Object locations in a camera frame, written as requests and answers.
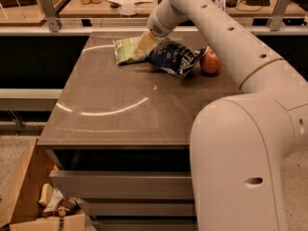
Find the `cardboard box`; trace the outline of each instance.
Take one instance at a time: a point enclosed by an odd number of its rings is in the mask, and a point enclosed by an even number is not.
[[[53,163],[43,150],[38,150],[33,140],[22,153],[7,196],[0,205],[0,228],[10,226],[12,231],[58,231],[60,218],[39,218],[43,208],[39,206],[40,191],[45,183],[51,183],[49,173]],[[64,218],[64,231],[85,231],[86,216],[78,210]]]

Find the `gray drawer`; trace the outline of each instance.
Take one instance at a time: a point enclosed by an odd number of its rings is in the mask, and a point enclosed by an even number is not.
[[[195,217],[192,200],[81,199],[78,205],[88,216]]]
[[[97,231],[198,231],[192,219],[94,219]]]
[[[103,199],[193,200],[187,172],[52,171],[64,195]]]

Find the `red apple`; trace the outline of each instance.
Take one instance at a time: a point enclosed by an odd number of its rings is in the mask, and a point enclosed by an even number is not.
[[[210,48],[208,52],[200,59],[200,67],[203,72],[216,73],[222,67],[222,62],[218,55]]]

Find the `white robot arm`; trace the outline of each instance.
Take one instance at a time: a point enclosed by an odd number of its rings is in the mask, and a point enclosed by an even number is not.
[[[213,0],[163,0],[148,19],[164,37],[191,20],[244,94],[205,107],[191,134],[199,231],[287,231],[280,163],[308,142],[308,85]]]

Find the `speckled floor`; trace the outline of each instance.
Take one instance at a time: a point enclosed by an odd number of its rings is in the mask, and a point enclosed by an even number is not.
[[[0,122],[0,197],[7,188],[21,152],[40,135],[44,123],[31,123],[20,135],[11,122]],[[282,163],[282,183],[290,231],[308,230],[308,146],[299,149]]]

